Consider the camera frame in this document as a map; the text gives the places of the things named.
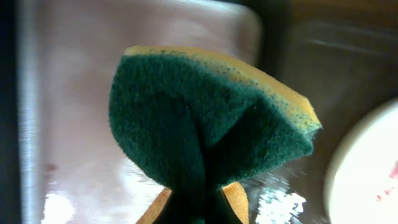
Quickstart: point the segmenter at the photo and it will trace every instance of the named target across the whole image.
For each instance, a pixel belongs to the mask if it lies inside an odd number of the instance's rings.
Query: sponge
[[[127,49],[109,123],[128,158],[184,198],[192,222],[206,220],[203,206],[222,186],[311,154],[321,128],[305,97],[238,59],[189,47]]]

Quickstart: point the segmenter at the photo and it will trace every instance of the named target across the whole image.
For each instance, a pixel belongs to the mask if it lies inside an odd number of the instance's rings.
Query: sink
[[[25,223],[135,223],[162,190],[108,127],[111,80],[133,45],[223,52],[306,96],[324,125],[314,155],[241,183],[250,223],[329,223],[322,190],[335,148],[369,110],[398,96],[397,26],[386,22],[398,7],[344,2],[24,1]]]

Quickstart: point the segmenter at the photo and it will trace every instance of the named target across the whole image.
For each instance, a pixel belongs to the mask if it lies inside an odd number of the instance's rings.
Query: green sponge
[[[115,140],[149,177],[194,198],[195,215],[209,192],[313,151],[321,125],[309,103],[247,75],[253,69],[168,47],[134,47],[119,64],[109,101]],[[289,91],[304,100],[295,105]]]

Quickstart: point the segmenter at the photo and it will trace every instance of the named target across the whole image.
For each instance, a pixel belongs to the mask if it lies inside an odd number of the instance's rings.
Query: green scouring pad
[[[308,100],[277,80],[186,47],[127,49],[109,122],[128,158],[184,198],[186,222],[211,222],[204,207],[222,186],[311,154],[321,128]]]

